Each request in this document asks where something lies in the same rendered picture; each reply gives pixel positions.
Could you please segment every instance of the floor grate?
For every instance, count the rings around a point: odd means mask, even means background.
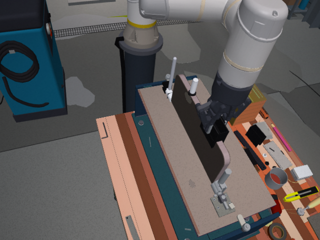
[[[179,21],[179,20],[166,20],[166,21],[156,21],[157,26],[163,25],[175,25],[175,24],[191,24],[191,23],[200,23],[200,21]],[[68,37],[68,36],[76,36],[81,34],[93,34],[100,32],[108,32],[115,30],[124,30],[126,27],[126,22],[119,23],[111,23],[111,24],[101,24],[94,26],[83,26],[83,27],[74,27],[74,28],[66,28],[60,30],[54,30],[54,36],[56,38]]]

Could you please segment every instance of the white robotic arm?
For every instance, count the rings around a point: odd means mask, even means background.
[[[139,11],[153,20],[220,22],[229,31],[211,97],[196,105],[207,134],[220,117],[227,123],[251,103],[248,95],[288,16],[282,0],[139,0]]]

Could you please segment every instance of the coiled black cable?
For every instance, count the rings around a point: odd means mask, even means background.
[[[16,73],[7,69],[5,66],[3,66],[1,62],[3,58],[10,53],[9,50],[14,50],[15,52],[21,53],[27,56],[29,59],[31,59],[33,61],[33,64],[30,67],[30,69],[23,73]],[[26,83],[32,80],[38,74],[38,72],[39,72],[39,63],[38,63],[37,56],[26,45],[18,41],[5,41],[0,44],[0,73],[4,75],[2,77],[2,80],[4,83],[5,89],[13,100],[15,100],[20,104],[23,104],[29,107],[34,107],[34,108],[42,108],[49,104],[48,102],[45,102],[43,104],[33,104],[33,103],[22,101],[21,99],[18,99],[17,97],[15,97],[10,90],[7,78],[18,83]]]

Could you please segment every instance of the welding machine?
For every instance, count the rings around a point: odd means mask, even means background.
[[[2,1],[0,16],[0,91],[15,121],[68,114],[65,73],[46,1]]]

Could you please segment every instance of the pink pen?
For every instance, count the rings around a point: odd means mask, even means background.
[[[275,125],[271,124],[271,127],[273,128],[273,130],[275,131],[275,133],[279,136],[279,138],[281,139],[281,141],[283,142],[283,144],[285,145],[286,149],[288,149],[289,152],[291,152],[291,148],[289,147],[287,141],[281,136],[279,130],[276,128]]]

